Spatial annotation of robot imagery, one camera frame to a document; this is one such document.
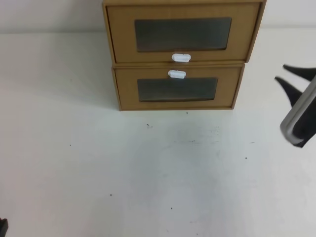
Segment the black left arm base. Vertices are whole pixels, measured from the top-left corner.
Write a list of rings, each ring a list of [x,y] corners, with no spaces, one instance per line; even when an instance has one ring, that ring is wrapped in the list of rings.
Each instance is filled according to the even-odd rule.
[[[0,219],[0,230],[4,230],[8,228],[8,221],[7,219]]]

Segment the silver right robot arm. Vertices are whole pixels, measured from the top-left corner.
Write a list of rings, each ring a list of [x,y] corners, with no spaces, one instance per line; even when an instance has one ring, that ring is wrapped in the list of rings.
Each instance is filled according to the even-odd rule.
[[[307,88],[301,92],[284,79],[275,77],[291,104],[291,110],[280,124],[281,133],[287,142],[302,148],[316,134],[316,69],[286,64],[283,68],[309,82]]]

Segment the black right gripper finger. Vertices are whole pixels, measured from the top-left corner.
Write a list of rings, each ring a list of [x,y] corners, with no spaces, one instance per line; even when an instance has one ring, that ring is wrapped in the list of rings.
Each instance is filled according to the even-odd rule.
[[[290,101],[291,106],[293,107],[303,93],[280,77],[275,77],[275,80],[283,88]]]
[[[316,68],[299,68],[284,64],[283,68],[305,80],[312,81],[316,76]]]

